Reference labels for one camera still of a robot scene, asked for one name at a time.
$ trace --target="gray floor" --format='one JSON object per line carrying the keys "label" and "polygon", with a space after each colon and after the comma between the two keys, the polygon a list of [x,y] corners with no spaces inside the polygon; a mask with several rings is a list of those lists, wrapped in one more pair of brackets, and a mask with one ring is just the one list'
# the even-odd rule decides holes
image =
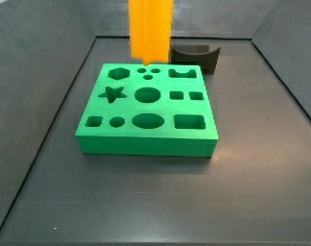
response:
{"label": "gray floor", "polygon": [[98,39],[55,119],[0,242],[311,242],[311,122],[249,41],[208,77],[210,160],[82,155],[73,133],[100,65],[134,62]]}

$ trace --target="circular hole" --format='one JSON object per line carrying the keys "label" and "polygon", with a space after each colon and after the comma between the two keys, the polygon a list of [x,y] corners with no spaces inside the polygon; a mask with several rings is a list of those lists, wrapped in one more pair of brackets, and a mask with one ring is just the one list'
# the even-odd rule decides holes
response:
{"label": "circular hole", "polygon": [[152,87],[138,88],[134,92],[134,98],[144,104],[153,103],[160,99],[160,91]]}
{"label": "circular hole", "polygon": [[153,76],[152,75],[144,75],[142,78],[144,78],[144,80],[148,81],[148,80],[150,80],[153,78]]}
{"label": "circular hole", "polygon": [[113,117],[109,121],[109,125],[114,128],[120,127],[124,124],[124,119],[121,117]]}
{"label": "circular hole", "polygon": [[145,72],[146,72],[146,69],[145,69],[145,68],[138,68],[138,69],[137,69],[137,72],[138,72],[138,73],[145,73]]}
{"label": "circular hole", "polygon": [[160,69],[153,68],[150,71],[152,71],[153,73],[158,73],[158,72],[160,72]]}

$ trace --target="oval hole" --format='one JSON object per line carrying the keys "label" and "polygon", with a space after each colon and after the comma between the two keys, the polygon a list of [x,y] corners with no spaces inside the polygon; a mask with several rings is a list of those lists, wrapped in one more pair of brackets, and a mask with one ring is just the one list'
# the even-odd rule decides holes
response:
{"label": "oval hole", "polygon": [[153,113],[141,113],[132,118],[132,124],[142,129],[157,128],[162,123],[162,117]]}

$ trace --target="star-shaped hole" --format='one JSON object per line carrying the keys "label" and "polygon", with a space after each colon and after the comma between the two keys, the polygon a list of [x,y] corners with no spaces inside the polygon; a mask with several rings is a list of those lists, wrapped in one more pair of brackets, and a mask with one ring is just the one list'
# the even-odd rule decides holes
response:
{"label": "star-shaped hole", "polygon": [[106,97],[108,103],[114,103],[117,98],[125,98],[126,96],[121,93],[122,86],[118,88],[105,87],[105,92],[98,95],[98,97]]}

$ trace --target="hexagon-shaped hole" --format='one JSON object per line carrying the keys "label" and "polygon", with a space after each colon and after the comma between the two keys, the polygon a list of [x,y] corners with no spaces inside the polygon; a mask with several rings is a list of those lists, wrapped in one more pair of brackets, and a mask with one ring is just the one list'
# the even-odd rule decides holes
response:
{"label": "hexagon-shaped hole", "polygon": [[129,70],[118,67],[109,70],[108,77],[113,80],[121,80],[129,77]]}

